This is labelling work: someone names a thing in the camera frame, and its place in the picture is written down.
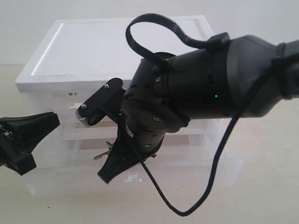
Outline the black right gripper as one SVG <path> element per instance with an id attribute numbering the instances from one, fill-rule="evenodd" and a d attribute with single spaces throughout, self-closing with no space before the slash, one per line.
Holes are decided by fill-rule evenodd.
<path id="1" fill-rule="evenodd" d="M 136 123 L 121 110 L 124 91 L 104 95 L 104 113 L 117 124 L 117 137 L 109 145 L 108 157 L 98 171 L 98 177 L 109 184 L 116 176 L 139 163 L 135 150 L 143 160 L 156 158 L 165 133 L 153 131 Z"/>

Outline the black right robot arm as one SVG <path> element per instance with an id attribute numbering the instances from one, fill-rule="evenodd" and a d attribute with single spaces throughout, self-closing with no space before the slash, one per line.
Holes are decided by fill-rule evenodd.
<path id="1" fill-rule="evenodd" d="M 156 153 L 166 133 L 195 119 L 259 118 L 279 101 L 299 96 L 299 43 L 273 45 L 246 35 L 216 51 L 175 56 L 158 52 L 168 65 L 159 71 L 141 60 L 127 89 L 104 94 L 114 111 L 117 137 L 98 176 L 110 183 Z"/>

